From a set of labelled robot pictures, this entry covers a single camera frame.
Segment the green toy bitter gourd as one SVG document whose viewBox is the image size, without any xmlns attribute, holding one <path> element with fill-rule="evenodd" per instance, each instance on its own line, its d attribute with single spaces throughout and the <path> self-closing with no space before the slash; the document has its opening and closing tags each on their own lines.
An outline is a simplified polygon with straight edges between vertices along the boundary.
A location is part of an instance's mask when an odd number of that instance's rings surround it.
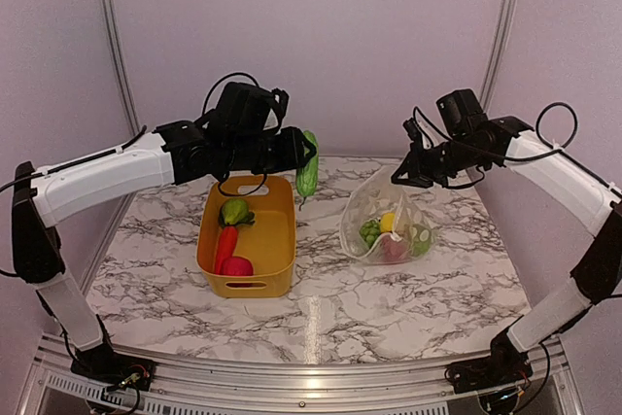
<svg viewBox="0 0 622 415">
<path fill-rule="evenodd" d="M 309 153 L 313 155 L 309 158 L 306 165 L 296 170 L 295 184 L 298 195 L 305 201 L 308 197 L 312 196 L 317 188 L 318 174 L 319 174 L 319 146 L 316 136 L 310 130 L 304 130 L 303 135 L 306 141 L 313 147 L 310 151 L 308 146 L 305 146 L 305 155 Z"/>
</svg>

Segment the yellow toy lemon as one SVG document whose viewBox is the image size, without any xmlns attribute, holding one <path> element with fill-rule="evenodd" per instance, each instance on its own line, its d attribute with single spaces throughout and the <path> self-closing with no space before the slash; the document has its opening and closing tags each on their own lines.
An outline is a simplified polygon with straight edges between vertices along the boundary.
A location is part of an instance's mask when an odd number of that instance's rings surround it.
<svg viewBox="0 0 622 415">
<path fill-rule="evenodd" d="M 393 231 L 396 214 L 388 212 L 382 215 L 379 226 L 382 233 L 388 233 Z"/>
</svg>

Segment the green toy apple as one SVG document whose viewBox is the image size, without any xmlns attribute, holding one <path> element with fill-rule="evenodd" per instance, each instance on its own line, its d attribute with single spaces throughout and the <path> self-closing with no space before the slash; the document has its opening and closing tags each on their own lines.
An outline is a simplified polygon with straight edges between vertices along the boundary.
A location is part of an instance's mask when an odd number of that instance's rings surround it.
<svg viewBox="0 0 622 415">
<path fill-rule="evenodd" d="M 410 232 L 410 255 L 414 258 L 425 255 L 431 248 L 433 242 L 432 230 L 420 224 L 412 225 Z"/>
</svg>

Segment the clear polka dot zip bag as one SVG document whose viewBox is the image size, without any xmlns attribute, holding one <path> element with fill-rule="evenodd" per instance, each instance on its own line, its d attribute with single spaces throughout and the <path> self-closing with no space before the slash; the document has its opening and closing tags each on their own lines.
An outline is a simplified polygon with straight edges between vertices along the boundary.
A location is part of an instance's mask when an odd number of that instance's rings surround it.
<svg viewBox="0 0 622 415">
<path fill-rule="evenodd" d="M 405 187 L 395 185 L 385 166 L 351 194 L 339 238 L 346 256 L 366 265 L 411 262 L 432 248 L 435 234 Z"/>
</svg>

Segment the green toy grape bunch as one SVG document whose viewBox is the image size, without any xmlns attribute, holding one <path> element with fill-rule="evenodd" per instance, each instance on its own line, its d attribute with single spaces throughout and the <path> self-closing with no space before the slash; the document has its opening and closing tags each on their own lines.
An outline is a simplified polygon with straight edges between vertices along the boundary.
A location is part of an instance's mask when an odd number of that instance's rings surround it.
<svg viewBox="0 0 622 415">
<path fill-rule="evenodd" d="M 360 237 L 368 248 L 374 245 L 381 233 L 380 222 L 376 219 L 365 222 L 359 230 Z"/>
</svg>

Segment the red toy pomegranate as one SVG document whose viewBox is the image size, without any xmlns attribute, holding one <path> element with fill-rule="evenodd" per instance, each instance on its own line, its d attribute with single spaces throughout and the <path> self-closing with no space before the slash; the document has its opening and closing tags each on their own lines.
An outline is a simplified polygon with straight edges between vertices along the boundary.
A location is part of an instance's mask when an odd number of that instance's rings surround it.
<svg viewBox="0 0 622 415">
<path fill-rule="evenodd" d="M 398 264 L 408 260 L 408 244 L 404 240 L 396 241 L 391 236 L 380 238 L 380 252 L 385 264 Z"/>
</svg>

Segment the green toy pear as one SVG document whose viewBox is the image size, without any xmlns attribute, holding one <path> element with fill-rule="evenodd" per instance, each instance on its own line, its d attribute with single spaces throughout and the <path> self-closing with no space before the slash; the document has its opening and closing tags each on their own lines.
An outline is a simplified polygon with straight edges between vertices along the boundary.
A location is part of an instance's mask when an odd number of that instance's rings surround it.
<svg viewBox="0 0 622 415">
<path fill-rule="evenodd" d="M 252 225 L 255 221 L 255 214 L 244 199 L 234 198 L 222 205 L 220 221 L 222 226 Z"/>
</svg>

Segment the yellow plastic basket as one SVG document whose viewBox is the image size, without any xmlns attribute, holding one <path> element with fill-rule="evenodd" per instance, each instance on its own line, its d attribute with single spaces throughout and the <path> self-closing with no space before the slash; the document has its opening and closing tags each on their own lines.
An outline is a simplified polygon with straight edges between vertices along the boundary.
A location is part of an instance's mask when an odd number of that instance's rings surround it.
<svg viewBox="0 0 622 415">
<path fill-rule="evenodd" d="M 224 190 L 235 193 L 255 214 L 252 225 L 237 228 L 232 255 L 240 269 L 246 259 L 251 276 L 215 272 L 218 243 L 222 236 L 218 216 L 227 198 L 212 188 L 205 204 L 196 250 L 197 264 L 212 291 L 225 298 L 272 298 L 285 294 L 292 283 L 296 254 L 294 194 L 290 182 L 279 176 L 237 176 L 225 182 Z"/>
</svg>

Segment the red toy chili pepper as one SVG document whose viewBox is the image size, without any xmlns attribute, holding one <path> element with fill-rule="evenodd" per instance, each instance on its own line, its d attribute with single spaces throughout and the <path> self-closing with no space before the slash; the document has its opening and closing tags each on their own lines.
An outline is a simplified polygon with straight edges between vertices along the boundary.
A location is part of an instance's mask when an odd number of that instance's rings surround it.
<svg viewBox="0 0 622 415">
<path fill-rule="evenodd" d="M 214 259 L 214 273 L 221 274 L 223 263 L 233 256 L 237 245 L 238 231 L 233 225 L 225 226 L 219 236 L 217 250 Z"/>
</svg>

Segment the red toy apple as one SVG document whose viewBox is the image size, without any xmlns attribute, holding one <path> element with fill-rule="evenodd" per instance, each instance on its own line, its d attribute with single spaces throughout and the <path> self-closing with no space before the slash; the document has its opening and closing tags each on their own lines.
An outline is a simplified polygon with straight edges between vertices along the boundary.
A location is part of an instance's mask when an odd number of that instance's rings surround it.
<svg viewBox="0 0 622 415">
<path fill-rule="evenodd" d="M 254 275 L 254 267 L 248 259 L 229 257 L 221 262 L 218 274 L 226 277 L 252 277 Z"/>
</svg>

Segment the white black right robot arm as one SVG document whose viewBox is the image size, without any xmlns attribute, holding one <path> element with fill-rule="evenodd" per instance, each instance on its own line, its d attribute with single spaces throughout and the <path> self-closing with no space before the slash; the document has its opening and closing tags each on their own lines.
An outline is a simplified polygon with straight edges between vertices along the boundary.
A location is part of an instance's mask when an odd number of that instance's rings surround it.
<svg viewBox="0 0 622 415">
<path fill-rule="evenodd" d="M 621 183 L 620 114 L 579 115 L 578 138 L 570 149 L 601 176 Z M 448 292 L 447 323 L 431 331 L 440 340 L 422 356 L 484 350 L 506 325 L 564 284 L 587 250 L 591 236 L 568 210 L 525 178 L 507 169 L 488 172 L 475 189 L 406 189 L 430 224 L 435 246 L 416 274 L 438 269 L 456 276 L 439 283 Z M 560 337 L 572 365 L 579 361 L 621 362 L 621 299 L 592 308 Z"/>
</svg>

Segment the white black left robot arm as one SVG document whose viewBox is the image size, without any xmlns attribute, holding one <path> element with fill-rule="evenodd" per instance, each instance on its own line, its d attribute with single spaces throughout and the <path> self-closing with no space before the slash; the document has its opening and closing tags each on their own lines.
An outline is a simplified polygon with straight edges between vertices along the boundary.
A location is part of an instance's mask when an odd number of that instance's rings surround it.
<svg viewBox="0 0 622 415">
<path fill-rule="evenodd" d="M 116 380 L 122 359 L 86 303 L 60 254 L 56 227 L 90 207 L 140 190 L 182 185 L 205 176 L 224 182 L 233 171 L 267 176 L 303 168 L 318 146 L 297 127 L 263 128 L 226 141 L 192 121 L 143 131 L 100 153 L 34 169 L 21 164 L 10 183 L 15 274 L 30 284 L 103 381 Z"/>
</svg>

